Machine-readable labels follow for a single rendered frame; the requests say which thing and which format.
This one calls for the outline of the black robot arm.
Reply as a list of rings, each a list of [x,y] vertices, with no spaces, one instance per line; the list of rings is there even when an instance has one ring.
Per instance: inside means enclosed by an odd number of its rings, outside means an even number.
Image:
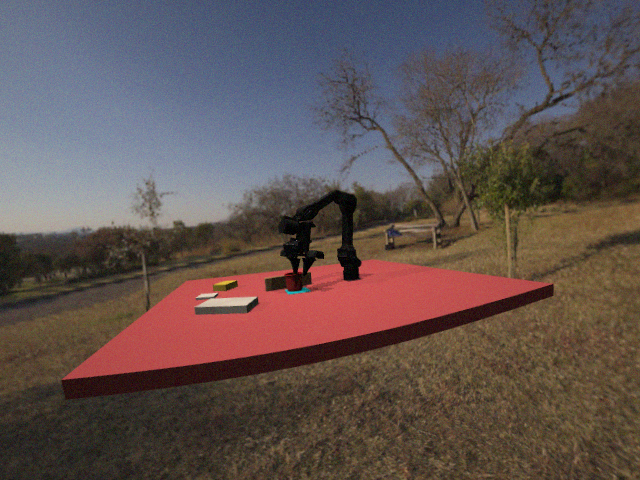
[[[341,267],[344,267],[343,280],[348,282],[361,280],[359,267],[361,267],[362,262],[357,257],[353,246],[353,213],[357,206],[357,197],[354,194],[337,189],[329,191],[315,202],[298,208],[292,218],[282,216],[278,230],[284,234],[310,237],[311,228],[316,227],[315,224],[312,221],[302,223],[299,223],[299,221],[313,219],[322,208],[332,201],[339,204],[339,209],[342,212],[342,246],[337,249],[337,257]],[[283,249],[284,252],[290,253],[303,249],[301,238],[298,238],[298,240],[290,238],[290,241],[283,244]]]

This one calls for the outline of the yellow rectangular block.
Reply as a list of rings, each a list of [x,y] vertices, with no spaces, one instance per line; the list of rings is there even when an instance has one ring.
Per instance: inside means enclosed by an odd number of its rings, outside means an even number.
[[[226,291],[238,287],[237,280],[213,284],[213,291]]]

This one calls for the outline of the beige flat rectangular block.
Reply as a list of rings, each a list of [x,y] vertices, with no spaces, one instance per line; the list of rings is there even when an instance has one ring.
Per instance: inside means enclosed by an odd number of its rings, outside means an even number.
[[[194,307],[195,315],[246,314],[258,304],[258,297],[209,299]]]

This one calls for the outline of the beige flat square block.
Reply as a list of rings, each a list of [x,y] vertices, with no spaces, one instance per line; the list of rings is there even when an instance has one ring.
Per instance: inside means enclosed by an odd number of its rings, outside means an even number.
[[[204,299],[214,299],[218,296],[218,293],[211,293],[211,294],[200,294],[199,296],[196,297],[196,300],[204,300]]]

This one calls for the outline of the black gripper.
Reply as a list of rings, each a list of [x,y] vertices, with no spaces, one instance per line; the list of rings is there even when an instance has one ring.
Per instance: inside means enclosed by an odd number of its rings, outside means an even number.
[[[294,275],[297,274],[299,263],[300,263],[300,259],[297,258],[297,256],[306,256],[305,258],[302,258],[302,260],[303,260],[303,276],[306,276],[309,268],[311,267],[313,262],[316,261],[315,258],[324,259],[324,253],[322,251],[309,250],[309,245],[310,245],[310,243],[312,243],[312,240],[310,240],[310,237],[307,237],[307,236],[296,236],[296,238],[294,238],[294,240],[298,240],[298,238],[301,238],[301,241],[302,241],[302,244],[303,244],[303,249],[297,250],[294,253],[284,252],[284,250],[282,249],[280,251],[280,256],[284,256],[287,259],[289,259],[289,261],[291,262],[291,265],[292,265],[292,269],[293,269]]]

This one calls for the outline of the red cup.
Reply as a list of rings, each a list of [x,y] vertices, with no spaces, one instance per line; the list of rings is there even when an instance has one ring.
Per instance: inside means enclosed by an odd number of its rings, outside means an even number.
[[[293,272],[284,274],[286,280],[286,289],[292,292],[298,292],[302,290],[302,272],[297,272],[294,275]]]

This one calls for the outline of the brown wooden plank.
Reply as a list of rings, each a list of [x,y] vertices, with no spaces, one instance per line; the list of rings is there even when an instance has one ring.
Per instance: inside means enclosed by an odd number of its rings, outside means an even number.
[[[302,286],[312,285],[311,272],[307,272],[306,276],[302,275]],[[286,289],[285,276],[276,276],[271,278],[265,278],[266,291],[273,291],[278,289]]]

